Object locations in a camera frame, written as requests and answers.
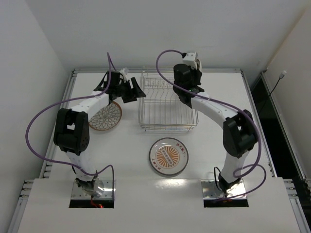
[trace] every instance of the rack wire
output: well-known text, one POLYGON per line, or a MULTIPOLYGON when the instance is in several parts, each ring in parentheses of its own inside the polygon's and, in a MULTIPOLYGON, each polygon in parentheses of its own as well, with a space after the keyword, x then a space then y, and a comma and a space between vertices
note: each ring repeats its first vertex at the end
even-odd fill
MULTIPOLYGON (((172 73, 165 76, 174 81, 172 73)), ((172 85, 158 74, 142 71, 140 87, 146 94, 140 98, 138 110, 138 122, 144 130, 188 132, 198 124, 198 112, 183 104, 172 85)))

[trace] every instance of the black cable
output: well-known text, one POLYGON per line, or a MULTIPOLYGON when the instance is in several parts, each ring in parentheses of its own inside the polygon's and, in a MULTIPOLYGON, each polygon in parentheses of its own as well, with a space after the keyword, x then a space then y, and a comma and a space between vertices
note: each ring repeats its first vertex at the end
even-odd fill
POLYGON ((218 187, 218 184, 217 184, 217 179, 216 179, 216 169, 219 171, 219 173, 220 173, 220 170, 219 170, 219 168, 218 167, 214 167, 214 179, 215 179, 215 184, 216 184, 216 187, 217 187, 217 189, 219 190, 219 191, 221 191, 222 192, 222 190, 218 187))
POLYGON ((268 98, 267 98, 267 99, 266 99, 266 101, 263 103, 263 106, 261 107, 261 109, 258 111, 258 116, 260 116, 260 113, 262 112, 262 110, 263 110, 264 106, 266 105, 266 103, 267 103, 268 99, 270 98, 270 96, 271 96, 272 92, 275 90, 275 88, 276 88, 276 86, 278 85, 278 82, 279 82, 280 80, 281 80, 281 78, 279 78, 279 79, 278 79, 278 81, 277 81, 276 85, 274 86, 274 88, 273 88, 273 89, 272 89, 272 91, 270 92, 270 94, 269 94, 268 98))

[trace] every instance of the wall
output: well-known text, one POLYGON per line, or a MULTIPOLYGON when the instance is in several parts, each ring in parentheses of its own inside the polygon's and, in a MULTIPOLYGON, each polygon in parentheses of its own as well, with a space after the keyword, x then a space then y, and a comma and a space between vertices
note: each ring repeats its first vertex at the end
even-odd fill
POLYGON ((268 66, 266 81, 272 90, 283 70, 281 80, 272 96, 282 123, 295 147, 301 165, 311 178, 311 7, 284 41, 274 60, 268 66))
MULTIPOLYGON (((197 50, 204 67, 265 69, 310 0, 26 0, 70 69, 155 66, 165 49, 197 50)), ((176 54, 162 65, 180 61, 176 54)))
MULTIPOLYGON (((28 150, 31 118, 62 98, 69 74, 24 0, 0 1, 0 233, 6 232, 24 179, 38 177, 42 162, 28 150)), ((41 117, 31 143, 45 154, 57 110, 41 117)))

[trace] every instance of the white wire rack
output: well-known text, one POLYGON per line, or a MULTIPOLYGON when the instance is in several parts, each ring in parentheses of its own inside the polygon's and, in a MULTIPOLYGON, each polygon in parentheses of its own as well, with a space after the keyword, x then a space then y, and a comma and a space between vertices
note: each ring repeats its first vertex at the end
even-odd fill
MULTIPOLYGON (((172 73, 165 73, 174 81, 172 73)), ((158 74, 142 72, 140 87, 146 94, 139 99, 138 121, 144 130, 188 132, 199 122, 198 112, 183 104, 172 85, 158 74)))

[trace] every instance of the plate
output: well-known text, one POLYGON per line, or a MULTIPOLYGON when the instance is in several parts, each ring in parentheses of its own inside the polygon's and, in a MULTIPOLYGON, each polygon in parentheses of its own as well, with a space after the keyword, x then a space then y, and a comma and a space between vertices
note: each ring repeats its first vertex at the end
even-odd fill
POLYGON ((188 164, 185 145, 175 138, 166 137, 156 141, 150 148, 149 161, 152 168, 165 176, 176 176, 188 164))
POLYGON ((115 127, 121 120, 122 109, 116 102, 99 110, 89 121, 92 129, 105 131, 115 127))

